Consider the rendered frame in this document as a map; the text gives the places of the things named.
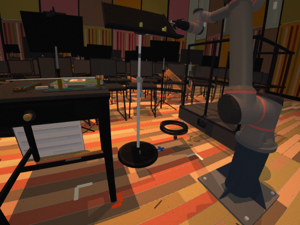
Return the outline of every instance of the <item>black table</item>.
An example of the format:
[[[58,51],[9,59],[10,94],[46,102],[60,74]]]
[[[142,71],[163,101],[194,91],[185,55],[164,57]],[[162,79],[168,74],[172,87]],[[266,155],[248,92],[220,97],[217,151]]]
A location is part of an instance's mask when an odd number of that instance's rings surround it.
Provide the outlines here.
[[[55,80],[43,80],[42,86]],[[30,90],[13,93],[14,87],[24,85],[29,81],[15,81],[0,86],[0,128],[24,127],[30,148],[23,156],[4,188],[0,192],[0,206],[3,204],[11,187],[19,174],[27,171],[51,168],[73,164],[97,158],[105,159],[109,194],[112,202],[117,201],[116,186],[113,171],[112,137],[109,113],[109,90],[84,90],[69,92],[44,93],[44,90]],[[23,115],[32,113],[30,121],[25,121]],[[37,145],[31,126],[62,123],[76,120],[99,119],[99,135],[103,153],[89,154],[73,161],[60,160],[56,162],[43,161],[36,165],[25,166],[31,154],[35,162],[40,161]],[[0,210],[0,224],[9,224]]]

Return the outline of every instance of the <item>wooden floor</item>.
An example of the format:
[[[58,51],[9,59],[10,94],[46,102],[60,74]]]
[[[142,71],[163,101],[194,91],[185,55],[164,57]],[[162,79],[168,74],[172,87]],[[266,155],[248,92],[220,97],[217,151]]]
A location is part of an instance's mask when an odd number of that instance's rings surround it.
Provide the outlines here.
[[[197,100],[204,102],[203,96]],[[21,173],[1,206],[10,224],[240,225],[197,180],[231,162],[234,152],[189,124],[188,133],[179,135],[177,140],[159,129],[163,120],[180,120],[179,101],[180,94],[172,93],[167,103],[177,110],[163,105],[154,118],[150,96],[142,98],[140,140],[163,148],[158,150],[158,160],[143,169],[124,166],[117,155],[121,146],[136,141],[136,92],[131,119],[125,121],[116,111],[116,105],[111,105],[114,174],[117,195],[122,197],[121,206],[112,209],[104,159],[96,159]],[[92,129],[95,132],[82,130],[86,151],[41,160],[76,158],[101,151],[99,127],[94,125]],[[300,102],[285,99],[275,132],[279,147],[269,155],[260,181],[280,197],[255,224],[296,225],[300,224]],[[21,158],[14,137],[0,138],[0,190]],[[74,201],[75,187],[90,182],[93,185],[80,188],[79,199]]]

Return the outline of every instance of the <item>blue x mark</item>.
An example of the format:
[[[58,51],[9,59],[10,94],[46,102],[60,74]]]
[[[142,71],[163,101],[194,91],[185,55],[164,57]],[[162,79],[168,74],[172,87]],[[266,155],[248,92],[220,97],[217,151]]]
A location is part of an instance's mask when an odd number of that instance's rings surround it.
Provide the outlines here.
[[[157,150],[164,151],[163,149],[165,149],[165,148],[161,148],[161,147],[159,146]]]

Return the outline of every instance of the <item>orange tape mark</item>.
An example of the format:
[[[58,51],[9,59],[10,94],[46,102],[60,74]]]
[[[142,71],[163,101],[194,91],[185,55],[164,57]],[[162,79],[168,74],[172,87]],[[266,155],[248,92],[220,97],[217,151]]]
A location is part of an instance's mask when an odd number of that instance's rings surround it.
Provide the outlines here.
[[[112,205],[112,209],[114,209],[114,208],[117,208],[117,207],[119,207],[119,206],[121,206],[122,205],[122,201],[123,201],[123,198],[122,198],[122,195],[121,195],[121,193],[120,194],[117,194],[117,199],[119,200],[119,202],[118,203],[115,203],[115,204],[113,204]]]

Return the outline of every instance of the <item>brass knob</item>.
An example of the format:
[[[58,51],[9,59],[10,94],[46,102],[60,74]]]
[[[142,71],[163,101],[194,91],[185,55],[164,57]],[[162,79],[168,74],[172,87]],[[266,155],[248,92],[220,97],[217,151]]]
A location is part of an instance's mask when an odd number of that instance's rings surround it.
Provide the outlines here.
[[[32,114],[31,113],[23,115],[23,120],[30,121],[31,119],[32,119]]]

